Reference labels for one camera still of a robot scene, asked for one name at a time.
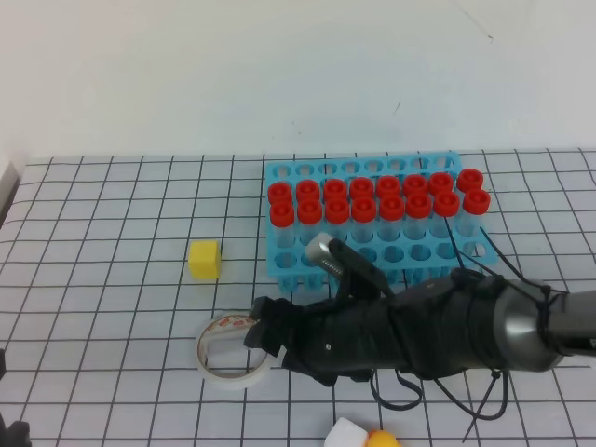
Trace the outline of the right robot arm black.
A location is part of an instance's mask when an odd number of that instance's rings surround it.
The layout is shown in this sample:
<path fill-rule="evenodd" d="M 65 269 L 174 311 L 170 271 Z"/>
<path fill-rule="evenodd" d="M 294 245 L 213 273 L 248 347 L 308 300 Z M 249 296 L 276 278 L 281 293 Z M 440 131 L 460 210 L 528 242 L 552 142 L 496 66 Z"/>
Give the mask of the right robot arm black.
<path fill-rule="evenodd" d="M 540 373 L 595 353 L 595 295 L 454 270 L 393 292 L 384 278 L 345 278 L 332 299 L 296 305 L 257 299 L 244 344 L 283 368 L 332 386 L 375 370 L 423 380 L 469 369 Z"/>

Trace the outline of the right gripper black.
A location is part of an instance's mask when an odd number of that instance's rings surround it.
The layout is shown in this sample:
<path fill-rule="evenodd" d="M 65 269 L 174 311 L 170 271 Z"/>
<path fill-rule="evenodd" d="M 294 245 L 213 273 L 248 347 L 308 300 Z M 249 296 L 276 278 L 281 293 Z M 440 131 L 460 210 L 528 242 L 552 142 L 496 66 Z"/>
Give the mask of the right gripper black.
<path fill-rule="evenodd" d="M 324 386 L 334 385 L 340 376 L 366 381 L 373 370 L 400 367 L 398 302 L 396 295 L 312 305 L 258 297 L 250 318 L 264 323 L 248 330 L 244 346 L 273 357 L 285 347 L 282 367 Z"/>

